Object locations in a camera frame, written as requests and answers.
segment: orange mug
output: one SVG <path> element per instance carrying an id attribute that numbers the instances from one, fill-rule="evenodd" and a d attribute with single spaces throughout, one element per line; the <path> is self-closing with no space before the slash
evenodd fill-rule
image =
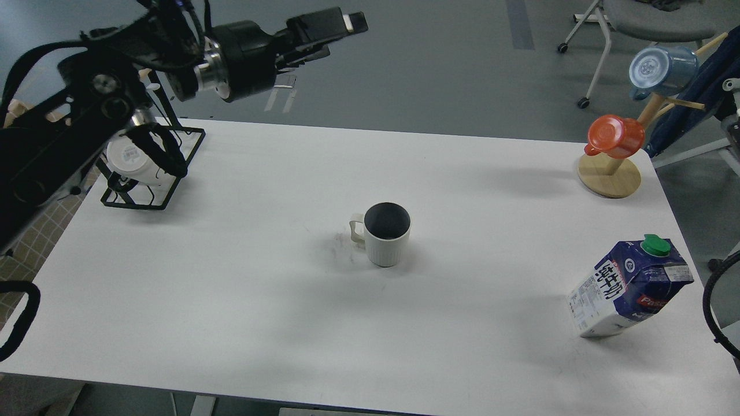
<path id="1" fill-rule="evenodd" d="M 586 154 L 606 153 L 611 158 L 625 159 L 634 155 L 645 141 L 645 129 L 634 118 L 607 114 L 597 118 L 588 128 Z"/>

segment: wooden base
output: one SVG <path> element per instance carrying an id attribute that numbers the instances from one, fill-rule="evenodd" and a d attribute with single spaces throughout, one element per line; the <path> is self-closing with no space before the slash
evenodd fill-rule
<path id="1" fill-rule="evenodd" d="M 607 198 L 624 198 L 640 187 L 642 177 L 634 163 L 625 159 L 613 175 L 606 175 L 607 165 L 613 159 L 604 153 L 583 155 L 578 162 L 578 177 L 588 189 Z"/>

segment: table top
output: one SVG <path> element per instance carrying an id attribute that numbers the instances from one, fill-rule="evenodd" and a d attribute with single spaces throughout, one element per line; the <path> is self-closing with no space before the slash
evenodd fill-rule
<path id="1" fill-rule="evenodd" d="M 670 238 L 698 276 L 643 152 L 640 188 L 610 200 L 580 183 L 582 144 L 186 125 L 208 136 L 165 211 L 106 208 L 96 183 L 0 372 L 429 415 L 740 407 L 698 279 L 612 338 L 569 316 L 620 240 Z M 387 269 L 349 240 L 381 201 L 413 221 Z"/>

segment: blue milk carton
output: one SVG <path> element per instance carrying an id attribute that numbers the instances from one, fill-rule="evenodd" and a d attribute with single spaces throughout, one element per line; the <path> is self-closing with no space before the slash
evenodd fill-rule
<path id="1" fill-rule="evenodd" d="M 582 337 L 616 335 L 655 315 L 693 282 L 670 240 L 620 241 L 568 300 Z"/>

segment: white mug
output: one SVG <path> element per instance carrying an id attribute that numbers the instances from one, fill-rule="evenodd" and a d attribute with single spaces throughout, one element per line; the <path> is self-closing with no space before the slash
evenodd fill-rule
<path id="1" fill-rule="evenodd" d="M 362 234 L 355 229 L 357 223 L 365 226 Z M 411 216 L 398 204 L 381 202 L 370 207 L 365 215 L 353 214 L 349 229 L 352 241 L 365 244 L 370 261 L 381 267 L 395 266 L 408 242 Z"/>
<path id="2" fill-rule="evenodd" d="M 154 137 L 154 141 L 159 147 L 162 147 L 162 140 L 159 137 Z M 108 157 L 111 170 L 120 173 L 121 176 L 135 179 L 142 184 L 159 186 L 164 183 L 172 183 L 175 180 L 173 176 L 164 172 L 125 135 L 110 139 L 106 157 Z"/>

